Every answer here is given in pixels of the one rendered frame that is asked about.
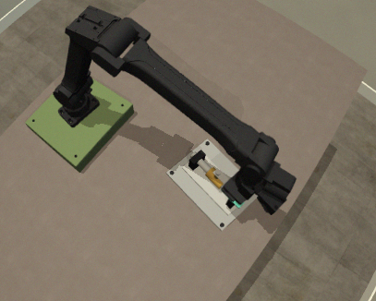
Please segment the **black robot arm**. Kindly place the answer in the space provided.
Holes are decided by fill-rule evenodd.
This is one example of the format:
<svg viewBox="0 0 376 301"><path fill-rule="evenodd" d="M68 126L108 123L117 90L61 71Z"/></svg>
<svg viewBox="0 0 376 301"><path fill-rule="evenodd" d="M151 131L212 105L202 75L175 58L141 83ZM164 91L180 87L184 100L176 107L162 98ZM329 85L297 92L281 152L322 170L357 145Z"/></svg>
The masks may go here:
<svg viewBox="0 0 376 301"><path fill-rule="evenodd" d="M279 151L275 140L238 120L164 61L147 44L151 33L139 23L88 6L66 27L65 34L71 37L66 70L53 95L63 105L58 113L71 127L100 105L91 94L91 60L113 77L123 69L220 143L240 166L240 179L247 185L257 184L249 187L241 183L237 191L246 200L256 194L265 212L271 215L287 201L297 179L274 160ZM123 58L119 57L130 44L134 45Z"/></svg>

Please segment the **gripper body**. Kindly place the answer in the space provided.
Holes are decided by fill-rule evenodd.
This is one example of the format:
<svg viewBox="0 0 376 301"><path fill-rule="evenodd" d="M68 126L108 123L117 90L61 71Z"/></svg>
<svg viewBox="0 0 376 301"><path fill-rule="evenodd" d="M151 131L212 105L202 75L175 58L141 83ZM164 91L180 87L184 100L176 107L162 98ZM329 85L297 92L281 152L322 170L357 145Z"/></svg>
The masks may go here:
<svg viewBox="0 0 376 301"><path fill-rule="evenodd" d="M221 188L222 191L232 200L232 201L235 201L241 205L246 199L237 191L240 184L243 183L244 185L246 186L249 186L249 187L254 187L256 185L247 185L245 184L241 179L240 179L240 176L239 176L239 171L233 175L225 184L224 186Z"/></svg>

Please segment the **white rectangular mounting plate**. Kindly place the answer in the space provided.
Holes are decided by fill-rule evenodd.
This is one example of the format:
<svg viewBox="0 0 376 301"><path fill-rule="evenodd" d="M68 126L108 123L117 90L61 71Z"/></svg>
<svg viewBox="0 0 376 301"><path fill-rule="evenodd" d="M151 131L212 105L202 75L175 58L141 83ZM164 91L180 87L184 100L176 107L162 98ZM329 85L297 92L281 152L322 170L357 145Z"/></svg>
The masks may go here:
<svg viewBox="0 0 376 301"><path fill-rule="evenodd" d="M204 190L182 169L189 162L193 152L202 150L206 156L230 179L239 170L208 140L203 141L195 150L177 163L166 174L180 187L180 189L199 207L199 209L221 230L230 224L256 198L254 194L246 200L241 208L236 208L227 215Z"/></svg>

